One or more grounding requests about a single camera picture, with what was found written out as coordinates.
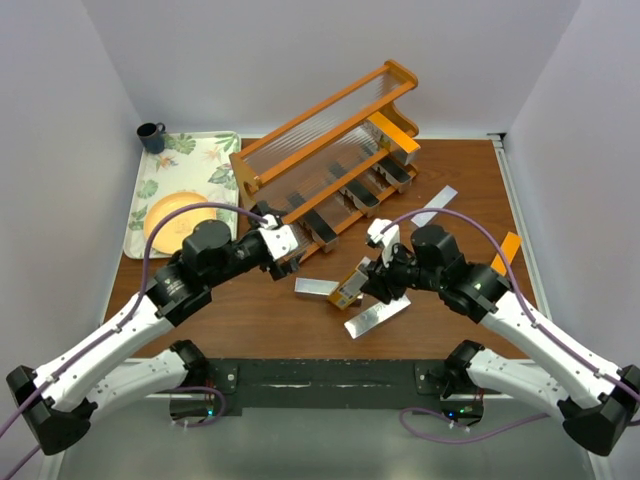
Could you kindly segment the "orange toothpaste box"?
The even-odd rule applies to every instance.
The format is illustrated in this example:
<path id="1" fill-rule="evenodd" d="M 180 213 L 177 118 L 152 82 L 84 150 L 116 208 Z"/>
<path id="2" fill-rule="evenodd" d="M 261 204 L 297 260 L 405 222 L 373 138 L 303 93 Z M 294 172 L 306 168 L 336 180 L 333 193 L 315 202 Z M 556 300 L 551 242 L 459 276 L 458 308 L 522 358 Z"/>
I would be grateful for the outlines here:
<path id="1" fill-rule="evenodd" d="M 363 257 L 354 270 L 331 291 L 327 300 L 340 310 L 353 304 L 368 280 L 367 269 L 370 263 L 368 257 Z"/>
<path id="2" fill-rule="evenodd" d="M 402 165 L 413 162 L 420 145 L 380 112 L 366 119 L 366 129 L 379 148 L 387 150 Z"/>
<path id="3" fill-rule="evenodd" d="M 500 275 L 505 276 L 507 274 L 506 265 L 511 266 L 516 254 L 519 252 L 521 247 L 521 237 L 514 232 L 508 232 L 505 238 L 501 243 L 501 251 L 506 259 L 503 261 L 502 257 L 499 253 L 497 253 L 491 263 L 491 268 L 495 270 Z"/>

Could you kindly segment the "silver R&O charcoal toothpaste box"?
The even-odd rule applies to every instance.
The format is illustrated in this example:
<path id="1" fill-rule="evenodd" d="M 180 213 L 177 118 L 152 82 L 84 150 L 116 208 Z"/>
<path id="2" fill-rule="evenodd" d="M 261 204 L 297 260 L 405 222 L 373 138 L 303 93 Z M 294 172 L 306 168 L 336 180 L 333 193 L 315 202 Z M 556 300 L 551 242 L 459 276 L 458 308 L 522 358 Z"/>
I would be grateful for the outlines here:
<path id="1" fill-rule="evenodd" d="M 378 210 L 380 204 L 378 198 L 357 179 L 345 184 L 340 189 L 340 193 L 367 218 L 372 217 Z"/>

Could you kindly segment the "orange toothpaste box front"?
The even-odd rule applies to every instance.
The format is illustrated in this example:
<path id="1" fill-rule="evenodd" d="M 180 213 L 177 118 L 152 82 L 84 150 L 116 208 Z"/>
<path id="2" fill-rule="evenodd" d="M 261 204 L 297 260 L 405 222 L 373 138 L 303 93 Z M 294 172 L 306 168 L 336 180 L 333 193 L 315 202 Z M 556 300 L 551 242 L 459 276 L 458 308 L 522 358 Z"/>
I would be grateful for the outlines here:
<path id="1" fill-rule="evenodd" d="M 379 148 L 387 150 L 402 165 L 413 162 L 420 145 L 380 112 L 366 119 L 366 129 Z"/>

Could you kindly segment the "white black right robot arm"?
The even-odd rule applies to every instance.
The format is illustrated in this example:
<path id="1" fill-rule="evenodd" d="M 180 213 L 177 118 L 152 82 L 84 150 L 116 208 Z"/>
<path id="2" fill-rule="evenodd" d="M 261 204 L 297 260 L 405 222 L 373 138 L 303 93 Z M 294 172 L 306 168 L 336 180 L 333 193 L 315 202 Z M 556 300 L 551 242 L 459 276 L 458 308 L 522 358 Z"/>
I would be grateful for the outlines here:
<path id="1" fill-rule="evenodd" d="M 453 312 L 507 339 L 538 366 L 534 371 L 464 341 L 446 359 L 445 379 L 459 393 L 474 386 L 523 401 L 558 420 L 578 445 L 609 455 L 636 425 L 639 369 L 621 367 L 581 345 L 529 303 L 504 275 L 472 263 L 439 225 L 415 230 L 410 246 L 397 225 L 376 219 L 367 243 L 380 251 L 362 290 L 388 304 L 407 290 L 429 291 Z"/>

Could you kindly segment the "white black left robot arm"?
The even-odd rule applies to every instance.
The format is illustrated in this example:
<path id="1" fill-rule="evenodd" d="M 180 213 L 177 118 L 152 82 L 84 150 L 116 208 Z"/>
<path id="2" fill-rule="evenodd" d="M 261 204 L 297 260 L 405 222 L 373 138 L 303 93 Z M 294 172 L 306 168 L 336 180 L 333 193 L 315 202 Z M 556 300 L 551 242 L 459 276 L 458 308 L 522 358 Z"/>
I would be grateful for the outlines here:
<path id="1" fill-rule="evenodd" d="M 146 395 L 205 385 L 206 360 L 190 341 L 134 366 L 123 363 L 207 306 L 214 287 L 254 268 L 275 280 L 297 270 L 293 228 L 278 214 L 248 216 L 255 224 L 238 240 L 222 221 L 200 222 L 164 267 L 143 275 L 138 293 L 109 321 L 56 359 L 8 375 L 18 405 L 13 416 L 25 420 L 44 454 L 66 450 L 93 424 Z"/>

